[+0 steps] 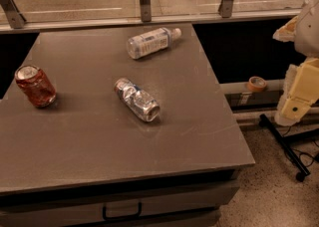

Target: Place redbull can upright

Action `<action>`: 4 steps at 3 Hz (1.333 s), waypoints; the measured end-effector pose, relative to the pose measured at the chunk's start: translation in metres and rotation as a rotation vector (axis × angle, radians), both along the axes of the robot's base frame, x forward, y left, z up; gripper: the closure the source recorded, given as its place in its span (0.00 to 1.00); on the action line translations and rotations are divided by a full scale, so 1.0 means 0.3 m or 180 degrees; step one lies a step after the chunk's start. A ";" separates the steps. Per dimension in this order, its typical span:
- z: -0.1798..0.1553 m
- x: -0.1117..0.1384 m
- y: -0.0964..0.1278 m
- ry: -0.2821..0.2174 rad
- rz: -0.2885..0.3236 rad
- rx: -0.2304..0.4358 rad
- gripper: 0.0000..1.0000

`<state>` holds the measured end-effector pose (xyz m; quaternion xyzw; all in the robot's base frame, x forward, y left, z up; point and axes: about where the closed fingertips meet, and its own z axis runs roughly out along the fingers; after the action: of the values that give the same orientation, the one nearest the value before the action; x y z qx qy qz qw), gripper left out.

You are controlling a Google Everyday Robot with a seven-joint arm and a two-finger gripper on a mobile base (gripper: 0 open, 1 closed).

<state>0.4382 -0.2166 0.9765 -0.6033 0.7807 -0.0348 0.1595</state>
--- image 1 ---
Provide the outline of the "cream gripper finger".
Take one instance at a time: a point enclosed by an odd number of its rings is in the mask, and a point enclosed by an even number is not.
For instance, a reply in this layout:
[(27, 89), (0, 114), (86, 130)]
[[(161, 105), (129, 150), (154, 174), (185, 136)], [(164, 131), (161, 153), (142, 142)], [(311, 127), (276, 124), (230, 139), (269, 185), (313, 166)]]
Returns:
[(291, 126), (309, 112), (319, 100), (319, 60), (307, 58), (301, 65), (290, 65), (283, 84), (275, 122)]
[(275, 31), (272, 38), (280, 42), (293, 42), (295, 40), (297, 20), (297, 16), (290, 19), (285, 25)]

